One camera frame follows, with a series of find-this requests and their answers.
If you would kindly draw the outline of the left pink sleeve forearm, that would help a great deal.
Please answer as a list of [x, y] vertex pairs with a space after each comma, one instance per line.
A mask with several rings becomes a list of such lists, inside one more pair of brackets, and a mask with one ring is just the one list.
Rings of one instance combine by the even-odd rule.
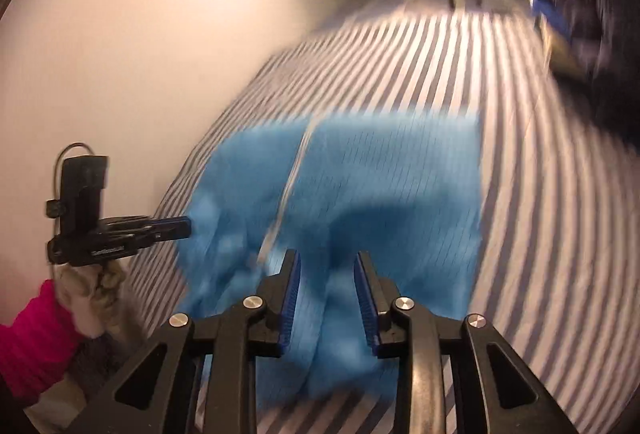
[[62, 381], [84, 336], [46, 280], [12, 324], [1, 326], [1, 380], [22, 408]]

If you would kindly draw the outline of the left gloved hand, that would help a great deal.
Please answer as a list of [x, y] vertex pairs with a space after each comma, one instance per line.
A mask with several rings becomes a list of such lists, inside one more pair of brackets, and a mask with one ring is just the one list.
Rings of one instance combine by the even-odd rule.
[[53, 269], [53, 276], [56, 298], [72, 314], [79, 333], [90, 339], [104, 333], [122, 337], [126, 272], [120, 261], [78, 267], [64, 264]]

